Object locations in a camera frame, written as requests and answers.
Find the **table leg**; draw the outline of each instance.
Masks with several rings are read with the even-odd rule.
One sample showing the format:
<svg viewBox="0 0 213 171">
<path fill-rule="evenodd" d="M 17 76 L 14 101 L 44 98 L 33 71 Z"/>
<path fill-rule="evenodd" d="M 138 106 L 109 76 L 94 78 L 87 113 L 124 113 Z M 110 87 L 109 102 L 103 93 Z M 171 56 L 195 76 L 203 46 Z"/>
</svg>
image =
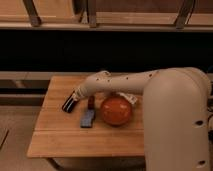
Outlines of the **table leg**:
<svg viewBox="0 0 213 171">
<path fill-rule="evenodd" d="M 50 165 L 54 169 L 59 170 L 61 168 L 61 166 L 58 163 L 56 163 L 56 161 L 53 158 L 46 158 L 46 160 L 48 161 L 48 163 L 50 163 Z"/>
<path fill-rule="evenodd" d="M 38 15 L 35 4 L 33 0 L 23 0 L 27 13 L 29 15 L 30 23 L 33 27 L 38 27 L 41 25 L 42 21 Z"/>
<path fill-rule="evenodd" d="M 89 15 L 89 26 L 95 28 L 97 26 L 96 21 L 96 0 L 87 0 L 87 10 Z"/>
<path fill-rule="evenodd" d="M 177 16 L 177 19 L 175 21 L 175 25 L 177 29 L 183 29 L 185 24 L 186 24 L 186 20 L 187 17 L 190 13 L 190 10 L 193 8 L 195 3 L 195 0 L 184 0 L 182 7 L 179 11 L 179 14 Z"/>
</svg>

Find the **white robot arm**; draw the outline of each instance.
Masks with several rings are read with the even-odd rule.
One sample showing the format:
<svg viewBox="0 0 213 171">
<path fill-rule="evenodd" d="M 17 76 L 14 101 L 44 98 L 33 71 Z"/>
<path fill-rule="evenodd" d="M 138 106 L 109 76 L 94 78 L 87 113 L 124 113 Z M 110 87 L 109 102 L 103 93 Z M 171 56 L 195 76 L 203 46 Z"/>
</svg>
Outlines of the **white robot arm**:
<svg viewBox="0 0 213 171">
<path fill-rule="evenodd" d="M 62 107 L 70 112 L 96 92 L 143 95 L 144 147 L 148 171 L 210 171 L 207 100 L 211 83 L 196 68 L 170 68 L 112 77 L 89 76 Z"/>
</svg>

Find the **wooden surface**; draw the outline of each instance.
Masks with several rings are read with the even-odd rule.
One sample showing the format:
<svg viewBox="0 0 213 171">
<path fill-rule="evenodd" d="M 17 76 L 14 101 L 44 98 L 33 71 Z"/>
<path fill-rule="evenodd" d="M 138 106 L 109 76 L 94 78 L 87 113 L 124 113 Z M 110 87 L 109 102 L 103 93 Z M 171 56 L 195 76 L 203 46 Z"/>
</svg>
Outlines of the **wooden surface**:
<svg viewBox="0 0 213 171">
<path fill-rule="evenodd" d="M 172 26 L 174 25 L 177 16 L 178 13 L 97 12 L 97 23 Z M 212 26 L 212 18 L 213 14 L 193 14 L 189 20 L 188 26 Z"/>
<path fill-rule="evenodd" d="M 34 0 L 36 10 L 43 22 L 74 22 L 75 15 L 72 0 Z M 22 0 L 0 0 L 0 21 L 29 21 Z"/>
<path fill-rule="evenodd" d="M 105 94 L 96 95 L 93 128 L 80 128 L 87 100 L 80 101 L 71 114 L 61 106 L 85 76 L 56 76 L 51 79 L 28 149 L 28 157 L 144 156 L 141 97 L 130 122 L 112 127 L 100 118 Z"/>
<path fill-rule="evenodd" d="M 177 13 L 183 0 L 96 0 L 98 12 Z M 212 0 L 196 1 L 195 13 L 213 13 Z"/>
</svg>

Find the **orange ball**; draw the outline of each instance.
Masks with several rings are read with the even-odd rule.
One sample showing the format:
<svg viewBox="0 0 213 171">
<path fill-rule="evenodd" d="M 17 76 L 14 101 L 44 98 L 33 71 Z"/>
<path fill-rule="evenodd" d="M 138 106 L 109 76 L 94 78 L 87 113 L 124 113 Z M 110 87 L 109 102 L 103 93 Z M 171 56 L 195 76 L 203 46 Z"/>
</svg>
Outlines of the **orange ball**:
<svg viewBox="0 0 213 171">
<path fill-rule="evenodd" d="M 119 126 L 130 120 L 132 105 L 124 97 L 112 96 L 102 102 L 100 112 L 106 123 Z"/>
</svg>

